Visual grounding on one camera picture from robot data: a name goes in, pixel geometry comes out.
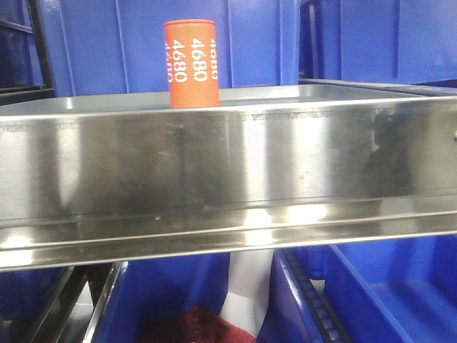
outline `stainless steel tray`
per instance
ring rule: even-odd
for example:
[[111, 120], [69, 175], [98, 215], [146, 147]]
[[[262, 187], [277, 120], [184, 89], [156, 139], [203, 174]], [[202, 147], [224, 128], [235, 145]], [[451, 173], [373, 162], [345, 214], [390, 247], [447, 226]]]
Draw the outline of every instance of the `stainless steel tray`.
[[0, 268], [455, 231], [457, 98], [325, 85], [221, 98], [0, 107]]

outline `blue bin divider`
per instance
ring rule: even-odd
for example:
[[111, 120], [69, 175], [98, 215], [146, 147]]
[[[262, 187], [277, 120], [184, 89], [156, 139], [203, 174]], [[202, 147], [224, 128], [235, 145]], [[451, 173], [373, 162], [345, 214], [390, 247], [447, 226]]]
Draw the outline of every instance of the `blue bin divider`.
[[457, 238], [331, 246], [325, 295], [354, 343], [457, 342]]
[[164, 23], [216, 22], [220, 87], [298, 83], [299, 0], [39, 0], [59, 96], [167, 91]]
[[289, 251], [297, 258], [308, 278], [322, 280], [327, 275], [328, 249], [327, 245], [317, 245], [314, 247], [290, 248]]
[[43, 84], [26, 0], [0, 1], [0, 88]]
[[302, 30], [312, 33], [301, 37], [304, 77], [405, 84], [457, 79], [454, 0], [313, 0], [301, 13]]
[[[129, 262], [114, 286], [95, 342], [137, 342], [146, 321], [202, 305], [218, 314], [227, 293], [229, 254]], [[273, 257], [270, 301], [257, 342], [323, 343], [281, 251]]]
[[63, 271], [51, 268], [0, 273], [0, 317], [15, 320], [37, 315]]

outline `blue plastic bin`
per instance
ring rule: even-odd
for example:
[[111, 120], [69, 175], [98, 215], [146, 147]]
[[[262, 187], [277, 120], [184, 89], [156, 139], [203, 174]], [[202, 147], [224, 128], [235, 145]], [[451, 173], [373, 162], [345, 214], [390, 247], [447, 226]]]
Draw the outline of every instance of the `blue plastic bin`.
[[26, 0], [0, 0], [0, 88], [43, 84]]
[[304, 77], [406, 84], [457, 79], [454, 0], [313, 0], [301, 16]]
[[457, 342], [457, 238], [331, 246], [325, 294], [355, 343]]
[[[119, 276], [95, 342], [133, 343], [144, 322], [202, 305], [218, 314], [227, 293], [229, 254], [129, 262]], [[258, 342], [323, 343], [282, 254], [273, 257], [269, 308]]]
[[15, 320], [36, 316], [63, 271], [51, 268], [0, 273], [0, 317]]
[[167, 91], [164, 23], [216, 22], [220, 87], [297, 84], [298, 0], [38, 0], [59, 96]]

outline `black metal frame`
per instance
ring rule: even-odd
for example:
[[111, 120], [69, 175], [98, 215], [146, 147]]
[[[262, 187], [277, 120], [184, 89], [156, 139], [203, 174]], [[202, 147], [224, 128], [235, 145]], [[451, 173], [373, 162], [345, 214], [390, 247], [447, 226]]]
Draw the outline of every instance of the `black metal frame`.
[[[36, 42], [36, 52], [39, 58], [41, 75], [43, 76], [44, 85], [23, 87], [18, 86], [0, 89], [0, 106], [37, 99], [54, 98], [56, 96], [38, 4], [36, 0], [27, 0], [27, 6], [29, 8], [32, 32]], [[8, 25], [8, 23], [4, 22], [2, 22], [2, 26], [11, 27], [11, 25]], [[18, 24], [14, 24], [12, 29], [29, 32], [28, 27]]]

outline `white paper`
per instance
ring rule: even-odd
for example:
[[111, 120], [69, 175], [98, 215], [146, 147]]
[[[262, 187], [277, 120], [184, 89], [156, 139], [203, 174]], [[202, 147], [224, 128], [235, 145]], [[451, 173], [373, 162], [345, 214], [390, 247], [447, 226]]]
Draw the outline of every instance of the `white paper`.
[[232, 252], [221, 317], [257, 337], [266, 310], [273, 250]]

